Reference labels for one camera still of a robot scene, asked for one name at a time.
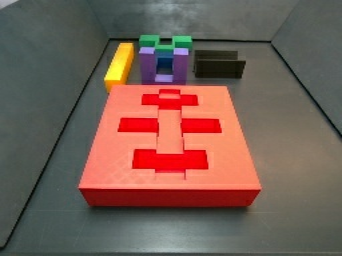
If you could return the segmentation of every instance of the purple block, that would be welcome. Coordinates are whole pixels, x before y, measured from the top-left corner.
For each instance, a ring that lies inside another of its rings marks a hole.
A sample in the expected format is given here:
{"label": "purple block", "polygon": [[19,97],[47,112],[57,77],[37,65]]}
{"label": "purple block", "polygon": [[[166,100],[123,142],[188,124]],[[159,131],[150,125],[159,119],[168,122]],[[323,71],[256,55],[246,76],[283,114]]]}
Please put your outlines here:
{"label": "purple block", "polygon": [[174,49],[174,83],[186,84],[187,81],[188,49]]}
{"label": "purple block", "polygon": [[142,47],[139,51],[142,84],[151,84],[156,75],[155,48]]}
{"label": "purple block", "polygon": [[172,81],[174,81],[174,75],[156,74],[155,76],[155,82],[158,84],[171,84]]}

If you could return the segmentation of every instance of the red box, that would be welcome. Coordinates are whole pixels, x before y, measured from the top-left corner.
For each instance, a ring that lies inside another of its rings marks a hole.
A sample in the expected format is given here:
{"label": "red box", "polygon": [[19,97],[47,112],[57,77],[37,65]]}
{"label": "red box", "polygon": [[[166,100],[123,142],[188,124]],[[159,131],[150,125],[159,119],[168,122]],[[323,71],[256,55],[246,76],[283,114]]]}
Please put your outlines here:
{"label": "red box", "polygon": [[79,190],[91,206],[248,206],[260,183],[223,86],[118,86]]}

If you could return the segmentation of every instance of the yellow block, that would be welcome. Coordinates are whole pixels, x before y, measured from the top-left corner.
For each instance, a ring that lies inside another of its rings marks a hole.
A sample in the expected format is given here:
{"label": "yellow block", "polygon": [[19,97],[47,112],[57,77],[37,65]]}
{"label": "yellow block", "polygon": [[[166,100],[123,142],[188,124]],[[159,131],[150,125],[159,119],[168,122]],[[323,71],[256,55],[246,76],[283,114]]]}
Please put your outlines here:
{"label": "yellow block", "polygon": [[128,73],[131,70],[132,60],[134,44],[120,43],[104,77],[104,84],[108,93],[111,92],[114,85],[126,84]]}

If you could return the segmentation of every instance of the green block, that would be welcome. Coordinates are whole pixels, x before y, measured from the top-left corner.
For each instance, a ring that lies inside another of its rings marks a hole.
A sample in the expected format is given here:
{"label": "green block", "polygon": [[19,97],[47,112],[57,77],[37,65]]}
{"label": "green block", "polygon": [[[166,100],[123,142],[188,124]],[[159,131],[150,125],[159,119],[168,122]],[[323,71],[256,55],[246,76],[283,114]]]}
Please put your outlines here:
{"label": "green block", "polygon": [[159,35],[140,35],[139,47],[155,47],[159,44]]}
{"label": "green block", "polygon": [[192,50],[191,36],[172,36],[172,43],[175,48],[187,48],[188,50]]}
{"label": "green block", "polygon": [[155,50],[156,50],[158,52],[172,52],[174,49],[175,49],[174,44],[168,44],[168,45],[166,45],[166,44],[158,44],[158,45],[155,46]]}

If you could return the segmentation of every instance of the toy block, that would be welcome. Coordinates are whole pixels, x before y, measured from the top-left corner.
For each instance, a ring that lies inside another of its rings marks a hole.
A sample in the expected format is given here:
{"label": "toy block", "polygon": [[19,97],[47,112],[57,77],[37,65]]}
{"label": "toy block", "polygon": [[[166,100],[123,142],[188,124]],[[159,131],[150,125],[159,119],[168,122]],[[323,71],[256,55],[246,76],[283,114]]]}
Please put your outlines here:
{"label": "toy block", "polygon": [[142,47],[139,50],[142,84],[154,84],[156,76],[155,48]]}
{"label": "toy block", "polygon": [[170,53],[172,53],[172,51],[174,51],[174,49],[175,49],[175,46],[171,44],[171,45],[166,45],[166,44],[158,44],[156,46],[155,46],[155,50],[156,50],[156,52],[159,53],[159,52],[170,52]]}
{"label": "toy block", "polygon": [[186,84],[187,66],[188,66],[188,49],[175,48],[174,50],[174,83]]}
{"label": "toy block", "polygon": [[124,85],[127,82],[134,60],[134,44],[120,43],[104,77],[107,92],[114,85]]}
{"label": "toy block", "polygon": [[195,51],[195,77],[242,78],[244,65],[246,60],[238,60],[238,51]]}
{"label": "toy block", "polygon": [[155,47],[159,44],[159,35],[140,35],[139,47]]}
{"label": "toy block", "polygon": [[187,48],[192,50],[192,37],[191,36],[172,36],[172,44],[175,48]]}
{"label": "toy block", "polygon": [[114,87],[79,190],[91,206],[248,206],[260,183],[226,87]]}
{"label": "toy block", "polygon": [[[142,84],[178,84],[187,81],[188,49],[175,48],[172,52],[156,52],[152,47],[142,47],[139,51]],[[159,73],[167,68],[172,74]]]}

